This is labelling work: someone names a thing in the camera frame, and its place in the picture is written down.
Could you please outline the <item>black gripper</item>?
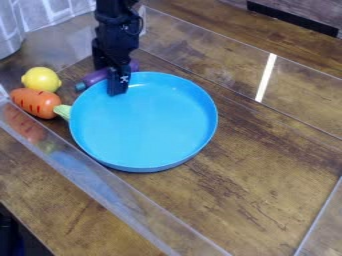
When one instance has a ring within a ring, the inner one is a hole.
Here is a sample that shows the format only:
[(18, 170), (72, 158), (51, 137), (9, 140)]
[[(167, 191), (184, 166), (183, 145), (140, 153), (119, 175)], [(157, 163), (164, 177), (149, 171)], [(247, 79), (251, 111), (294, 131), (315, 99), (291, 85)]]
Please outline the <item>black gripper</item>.
[(133, 9), (139, 0), (96, 0), (92, 59), (96, 70), (107, 69), (107, 94), (124, 94), (131, 79), (129, 53), (139, 47), (143, 19)]

